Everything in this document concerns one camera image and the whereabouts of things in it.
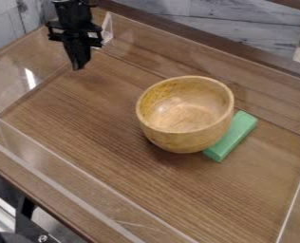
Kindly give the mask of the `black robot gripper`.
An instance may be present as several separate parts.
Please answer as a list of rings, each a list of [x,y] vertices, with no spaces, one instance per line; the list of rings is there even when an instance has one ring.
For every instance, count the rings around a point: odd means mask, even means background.
[[[98,3],[55,3],[57,19],[45,23],[48,39],[63,42],[74,70],[83,68],[90,61],[90,47],[103,45],[103,29],[92,23],[91,15],[91,9],[98,6]],[[79,49],[72,40],[86,41],[82,43],[80,64]]]

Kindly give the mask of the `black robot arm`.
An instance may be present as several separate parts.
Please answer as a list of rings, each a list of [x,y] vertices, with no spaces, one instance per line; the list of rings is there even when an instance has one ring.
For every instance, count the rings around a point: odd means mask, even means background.
[[[57,19],[44,25],[48,40],[63,43],[74,70],[83,69],[90,61],[90,51],[103,46],[103,29],[92,23],[91,8],[98,0],[51,0]]]

